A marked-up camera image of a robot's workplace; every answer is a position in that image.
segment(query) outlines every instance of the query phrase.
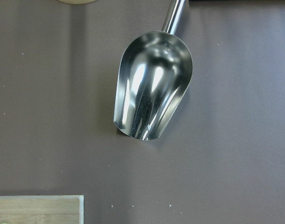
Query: utensil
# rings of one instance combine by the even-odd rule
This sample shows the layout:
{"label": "utensil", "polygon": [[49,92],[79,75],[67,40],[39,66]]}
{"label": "utensil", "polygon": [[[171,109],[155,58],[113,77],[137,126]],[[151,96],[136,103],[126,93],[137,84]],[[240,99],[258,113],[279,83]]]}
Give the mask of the utensil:
{"label": "utensil", "polygon": [[172,0],[162,31],[141,35],[122,56],[114,123],[126,135],[159,138],[187,90],[192,58],[174,35],[184,3]]}

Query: shiny metal surface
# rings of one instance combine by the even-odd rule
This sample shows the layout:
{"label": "shiny metal surface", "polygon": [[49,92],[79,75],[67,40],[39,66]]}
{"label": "shiny metal surface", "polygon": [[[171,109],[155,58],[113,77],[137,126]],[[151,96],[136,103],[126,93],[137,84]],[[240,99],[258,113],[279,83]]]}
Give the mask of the shiny metal surface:
{"label": "shiny metal surface", "polygon": [[[171,17],[178,21],[183,2],[172,1],[164,25],[167,30],[175,31],[177,22]],[[120,63],[116,126],[140,140],[159,138],[186,92],[192,67],[188,48],[174,35],[153,31],[134,40]]]}

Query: scoop handle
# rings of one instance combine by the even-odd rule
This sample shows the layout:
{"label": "scoop handle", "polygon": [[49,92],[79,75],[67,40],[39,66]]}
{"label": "scoop handle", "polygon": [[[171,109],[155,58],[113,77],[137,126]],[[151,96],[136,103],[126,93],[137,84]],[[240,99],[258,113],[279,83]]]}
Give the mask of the scoop handle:
{"label": "scoop handle", "polygon": [[181,13],[183,12],[186,0],[172,0],[162,28],[162,31],[175,34],[179,24]]}

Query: silver scoop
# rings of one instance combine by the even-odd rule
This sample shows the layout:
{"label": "silver scoop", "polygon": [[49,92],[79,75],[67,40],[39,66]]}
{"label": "silver scoop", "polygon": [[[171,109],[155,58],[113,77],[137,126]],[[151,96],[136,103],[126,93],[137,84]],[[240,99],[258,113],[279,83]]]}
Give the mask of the silver scoop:
{"label": "silver scoop", "polygon": [[120,62],[114,123],[140,140],[159,138],[192,76],[192,58],[174,36],[185,0],[172,0],[162,31],[135,39]]}

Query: scoop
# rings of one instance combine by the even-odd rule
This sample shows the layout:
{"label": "scoop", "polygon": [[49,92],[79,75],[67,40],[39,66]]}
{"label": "scoop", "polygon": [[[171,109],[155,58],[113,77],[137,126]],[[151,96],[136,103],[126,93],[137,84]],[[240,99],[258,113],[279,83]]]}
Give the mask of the scoop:
{"label": "scoop", "polygon": [[113,121],[136,139],[161,136],[190,83],[192,58],[174,35],[184,3],[172,0],[162,31],[141,35],[122,56]]}

